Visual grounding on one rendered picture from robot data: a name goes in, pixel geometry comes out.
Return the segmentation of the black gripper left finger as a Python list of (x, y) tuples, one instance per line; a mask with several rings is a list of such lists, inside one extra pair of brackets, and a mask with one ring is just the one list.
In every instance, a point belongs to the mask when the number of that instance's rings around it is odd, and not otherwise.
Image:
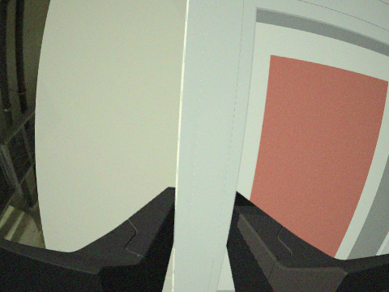
[(176, 187), (82, 249), (0, 238), (2, 292), (162, 292), (174, 244)]

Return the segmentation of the pale beige wall panel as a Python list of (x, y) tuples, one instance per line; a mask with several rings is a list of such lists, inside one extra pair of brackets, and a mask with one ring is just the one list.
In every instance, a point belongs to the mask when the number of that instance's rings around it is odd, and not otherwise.
[(35, 110), (46, 250), (80, 250), (176, 187), (186, 9), (49, 0)]

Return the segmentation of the white picture frame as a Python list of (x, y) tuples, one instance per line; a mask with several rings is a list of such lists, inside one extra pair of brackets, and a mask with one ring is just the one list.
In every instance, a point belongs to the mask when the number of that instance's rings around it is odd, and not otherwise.
[(389, 0), (187, 0), (172, 292), (236, 292), (236, 192), (338, 260), (389, 253)]

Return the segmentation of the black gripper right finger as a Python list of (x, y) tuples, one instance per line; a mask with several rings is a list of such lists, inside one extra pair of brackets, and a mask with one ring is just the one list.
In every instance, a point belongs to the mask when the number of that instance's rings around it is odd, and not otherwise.
[(389, 253), (338, 260), (236, 192), (227, 240), (236, 292), (383, 292)]

